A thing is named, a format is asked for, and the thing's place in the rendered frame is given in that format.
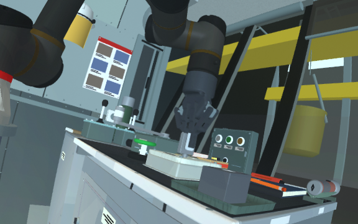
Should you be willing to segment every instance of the black tabletop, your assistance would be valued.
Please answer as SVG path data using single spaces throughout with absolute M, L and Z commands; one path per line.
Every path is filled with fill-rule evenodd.
M 94 141 L 91 141 L 88 139 L 81 139 L 81 141 L 83 141 L 86 144 L 88 144 L 89 146 L 97 149 L 98 151 L 102 152 L 103 154 L 109 156 L 110 158 L 114 159 L 115 161 L 118 161 L 121 164 L 124 164 L 125 166 L 131 168 L 132 170 L 156 181 L 157 183 L 159 183 L 165 187 L 168 187 L 169 189 L 171 189 L 175 192 L 178 192 L 179 194 L 181 194 L 185 197 L 188 197 L 202 205 L 205 205 L 206 207 L 211 207 L 210 205 L 205 204 L 195 198 L 192 198 L 192 197 L 188 196 L 187 194 L 184 194 L 176 189 L 173 189 L 171 187 L 171 180 L 172 180 L 171 177 L 144 166 L 143 164 L 145 164 L 145 162 L 143 162 L 143 161 L 131 159 L 130 157 L 128 157 L 128 153 L 130 152 L 130 150 L 124 149 L 123 147 L 120 147 L 120 146 L 113 146 L 113 145 L 104 144 L 101 142 L 94 142 Z M 255 195 L 257 197 L 264 198 L 264 199 L 270 200 L 272 202 L 275 202 L 276 205 L 275 205 L 274 209 L 272 211 L 267 211 L 267 212 L 249 213 L 249 214 L 244 214 L 244 215 L 231 215 L 231 214 L 228 214 L 228 213 L 221 211 L 217 208 L 213 208 L 213 207 L 211 207 L 211 208 L 213 208 L 214 210 L 219 211 L 229 217 L 243 217 L 243 216 L 248 216 L 248 215 L 277 212 L 277 211 L 288 210 L 288 209 L 292 209 L 292 208 L 300 208 L 300 207 L 305 207 L 305 206 L 309 206 L 309 205 L 316 205 L 315 203 L 304 201 L 302 199 L 302 197 L 276 198 L 273 196 L 264 195 L 259 192 L 254 192 L 251 190 L 248 191 L 248 193 L 251 195 Z

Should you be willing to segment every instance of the green control box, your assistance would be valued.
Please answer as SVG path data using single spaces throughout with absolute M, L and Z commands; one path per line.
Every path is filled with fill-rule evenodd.
M 144 134 L 144 133 L 135 133 L 134 139 L 140 139 L 140 140 L 156 143 L 156 146 L 147 146 L 147 152 L 149 152 L 149 149 L 155 149 L 158 151 L 170 152 L 170 153 L 178 152 L 179 142 L 172 139 L 167 139 L 160 136 L 154 136 L 152 134 Z M 139 152 L 141 147 L 142 147 L 141 144 L 133 141 L 131 150 L 134 152 Z
M 128 139 L 134 139 L 135 132 L 130 131 L 124 128 L 116 128 L 116 133 L 114 135 L 113 143 L 118 144 L 120 146 L 127 146 L 126 142 Z
M 116 132 L 116 127 L 98 123 L 95 121 L 84 120 L 81 135 L 87 139 L 112 143 L 112 138 Z
M 257 142 L 256 132 L 215 128 L 208 159 L 227 162 L 227 169 L 251 175 Z

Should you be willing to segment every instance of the brown band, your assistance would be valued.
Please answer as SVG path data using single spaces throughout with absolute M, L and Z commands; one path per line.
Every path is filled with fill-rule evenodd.
M 186 40 L 185 50 L 188 50 L 188 49 L 189 49 L 191 31 L 193 31 L 193 26 L 194 26 L 194 22 L 191 21 L 191 22 L 190 22 L 190 27 L 189 27 L 189 32 L 187 33 L 187 40 Z
M 219 56 L 217 53 L 212 52 L 212 51 L 210 51 L 210 50 L 201 50 L 201 49 L 200 49 L 200 50 L 194 50 L 194 51 L 191 52 L 190 55 L 195 54 L 195 53 L 207 53 L 207 54 L 211 54 L 211 55 L 214 55 L 215 57 L 217 57 L 219 60 L 222 60 L 222 57 L 221 57 L 221 56 Z
M 13 77 L 19 77 L 23 74 L 25 74 L 26 72 L 28 72 L 30 70 L 31 67 L 33 67 L 33 65 L 35 64 L 35 62 L 37 61 L 38 58 L 38 54 L 40 52 L 40 44 L 38 43 L 38 39 L 36 38 L 36 36 L 33 34 L 34 40 L 35 40 L 35 51 L 34 51 L 34 55 L 30 61 L 30 63 L 26 66 L 26 68 L 24 68 L 23 70 L 21 70 L 20 72 L 16 73 L 13 75 Z
M 183 26 L 184 24 L 186 24 L 186 21 L 185 21 L 185 22 L 183 22 L 182 24 L 180 24 L 180 25 L 177 26 L 177 27 L 174 27 L 174 28 L 166 28 L 166 27 L 162 27 L 162 26 L 158 25 L 154 20 L 153 20 L 153 22 L 154 22 L 154 24 L 155 24 L 156 26 L 158 26 L 159 28 L 165 29 L 165 30 L 174 30 L 174 29 L 177 29 L 177 28 Z
M 42 32 L 41 30 L 37 30 L 37 29 L 32 29 L 30 31 L 32 34 L 35 34 L 37 36 L 40 36 L 42 38 L 44 38 L 45 40 L 55 44 L 58 48 L 60 48 L 60 50 L 64 51 L 65 50 L 65 45 L 60 43 L 57 39 L 53 38 L 52 36 L 50 36 L 49 34 L 46 34 L 44 32 Z

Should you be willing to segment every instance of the poster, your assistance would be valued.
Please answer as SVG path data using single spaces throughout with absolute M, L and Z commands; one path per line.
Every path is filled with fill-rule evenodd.
M 132 51 L 99 37 L 83 87 L 119 98 Z

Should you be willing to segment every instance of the robotic arm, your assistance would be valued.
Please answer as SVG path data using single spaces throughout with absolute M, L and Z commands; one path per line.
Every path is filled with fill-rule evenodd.
M 182 106 L 175 108 L 182 131 L 178 152 L 193 154 L 197 136 L 205 132 L 219 111 L 211 106 L 219 75 L 226 23 L 217 16 L 187 20 L 189 0 L 147 0 L 152 10 L 145 26 L 148 42 L 190 50 Z

